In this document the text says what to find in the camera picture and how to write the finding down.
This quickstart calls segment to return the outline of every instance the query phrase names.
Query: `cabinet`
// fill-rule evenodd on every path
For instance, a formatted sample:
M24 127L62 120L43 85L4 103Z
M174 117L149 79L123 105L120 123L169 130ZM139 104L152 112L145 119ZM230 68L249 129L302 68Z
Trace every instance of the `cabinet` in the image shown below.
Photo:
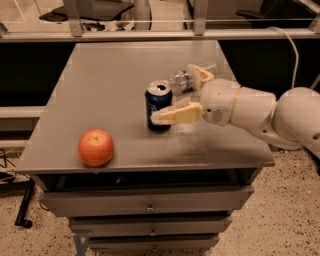
M274 164L268 145L203 120L153 133L144 102L151 81L212 59L232 79L216 41L77 44L16 171L31 175L40 201L94 251L214 246L261 168ZM115 142L99 168L77 156L93 127Z

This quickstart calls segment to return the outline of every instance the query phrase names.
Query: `apple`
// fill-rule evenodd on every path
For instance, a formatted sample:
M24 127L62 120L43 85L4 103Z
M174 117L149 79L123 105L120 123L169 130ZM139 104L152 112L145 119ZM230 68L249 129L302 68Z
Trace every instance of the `apple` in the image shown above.
M79 139L78 155L91 167L106 164L113 156L114 143L109 133L101 129L90 129Z

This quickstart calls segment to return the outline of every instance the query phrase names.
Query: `soda can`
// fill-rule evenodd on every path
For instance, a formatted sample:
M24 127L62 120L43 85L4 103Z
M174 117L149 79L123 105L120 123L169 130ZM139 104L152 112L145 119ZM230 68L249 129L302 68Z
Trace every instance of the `soda can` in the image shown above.
M153 131L165 131L171 125L158 125L151 121L153 112L168 107L172 102L172 91L167 80L158 80L152 82L145 93L147 108L147 124Z

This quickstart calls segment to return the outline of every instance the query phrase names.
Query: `terrazzo floor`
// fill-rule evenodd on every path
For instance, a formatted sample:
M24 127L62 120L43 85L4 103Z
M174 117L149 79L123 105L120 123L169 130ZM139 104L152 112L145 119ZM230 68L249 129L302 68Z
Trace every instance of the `terrazzo floor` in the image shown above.
M263 168L255 193L232 214L233 222L209 251L175 250L95 254L105 256L320 255L320 176L305 150L273 152L274 167ZM26 218L31 229L14 225L22 194L0 194L0 255L76 255L66 218L43 210L36 187Z

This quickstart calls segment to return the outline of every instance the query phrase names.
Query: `plastic bottle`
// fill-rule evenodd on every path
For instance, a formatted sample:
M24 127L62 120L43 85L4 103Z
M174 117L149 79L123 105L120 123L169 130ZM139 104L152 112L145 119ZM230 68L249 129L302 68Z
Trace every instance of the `plastic bottle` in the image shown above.
M206 62L200 65L197 65L200 68L211 72L212 74L216 74L217 65L214 61ZM172 90L173 95L178 96L183 93L188 93L194 90L194 83L192 81L191 76L188 74L188 69L177 70L169 77L169 83Z

